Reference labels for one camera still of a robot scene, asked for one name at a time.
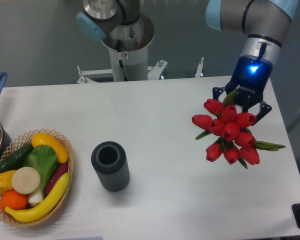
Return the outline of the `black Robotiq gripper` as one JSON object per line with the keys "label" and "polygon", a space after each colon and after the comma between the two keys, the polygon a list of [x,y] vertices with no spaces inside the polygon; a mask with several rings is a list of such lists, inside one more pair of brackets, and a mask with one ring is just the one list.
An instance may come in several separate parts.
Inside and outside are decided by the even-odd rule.
{"label": "black Robotiq gripper", "polygon": [[264,89],[272,69],[270,63],[242,56],[237,62],[230,81],[224,87],[214,87],[212,97],[218,101],[224,91],[229,94],[236,90],[233,102],[243,110],[259,104],[259,112],[253,114],[255,121],[252,125],[255,125],[272,110],[272,107],[263,100]]}

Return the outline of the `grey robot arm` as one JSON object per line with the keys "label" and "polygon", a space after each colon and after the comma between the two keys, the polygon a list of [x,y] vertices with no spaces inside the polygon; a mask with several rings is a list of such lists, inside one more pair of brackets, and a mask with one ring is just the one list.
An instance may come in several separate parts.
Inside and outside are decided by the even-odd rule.
{"label": "grey robot arm", "polygon": [[[263,92],[294,19],[296,0],[211,0],[205,11],[207,25],[219,31],[247,35],[230,81],[215,87],[214,99],[236,91],[234,104],[247,112],[259,105],[257,120],[271,111]],[[154,24],[140,12],[137,0],[85,0],[76,20],[92,39],[109,51],[116,82],[147,80],[148,47]]]}

